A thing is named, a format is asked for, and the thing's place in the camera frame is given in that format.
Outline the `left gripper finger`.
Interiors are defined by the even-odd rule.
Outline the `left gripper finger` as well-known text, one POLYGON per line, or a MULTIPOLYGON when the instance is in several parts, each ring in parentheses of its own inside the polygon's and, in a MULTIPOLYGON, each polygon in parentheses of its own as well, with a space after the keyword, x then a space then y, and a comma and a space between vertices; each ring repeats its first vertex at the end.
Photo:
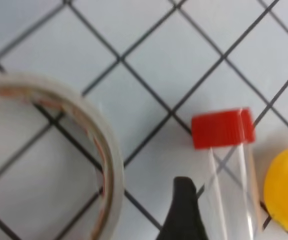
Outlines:
POLYGON ((157 239, 208 239, 199 211, 197 190, 190 178, 174 178, 171 206, 157 239))

